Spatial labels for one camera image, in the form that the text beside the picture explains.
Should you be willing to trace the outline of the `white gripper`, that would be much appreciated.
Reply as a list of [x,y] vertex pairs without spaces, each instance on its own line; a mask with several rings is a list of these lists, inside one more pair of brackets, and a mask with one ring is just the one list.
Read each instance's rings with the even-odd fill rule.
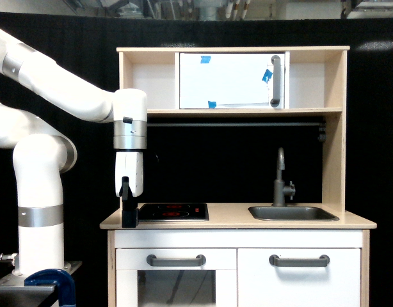
[[117,152],[115,159],[115,192],[122,201],[122,228],[138,225],[138,202],[143,193],[143,153]]

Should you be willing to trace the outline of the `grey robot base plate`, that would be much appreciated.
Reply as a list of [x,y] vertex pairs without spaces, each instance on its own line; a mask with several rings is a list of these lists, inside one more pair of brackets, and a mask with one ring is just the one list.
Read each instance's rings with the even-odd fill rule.
[[[82,265],[82,261],[65,262],[63,270],[73,275]],[[24,281],[26,277],[21,273],[9,273],[0,279],[0,292],[4,291],[26,291],[26,292],[48,292],[53,293],[54,285],[33,285],[25,286]]]

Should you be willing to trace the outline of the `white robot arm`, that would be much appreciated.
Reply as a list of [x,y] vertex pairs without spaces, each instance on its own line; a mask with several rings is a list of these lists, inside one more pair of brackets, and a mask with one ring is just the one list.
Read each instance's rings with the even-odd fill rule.
[[[81,120],[114,125],[115,193],[122,225],[138,224],[147,147],[147,96],[137,89],[102,90],[0,29],[0,73]],[[61,269],[64,261],[61,174],[77,160],[73,142],[38,116],[0,103],[0,148],[13,151],[19,255],[16,273]]]

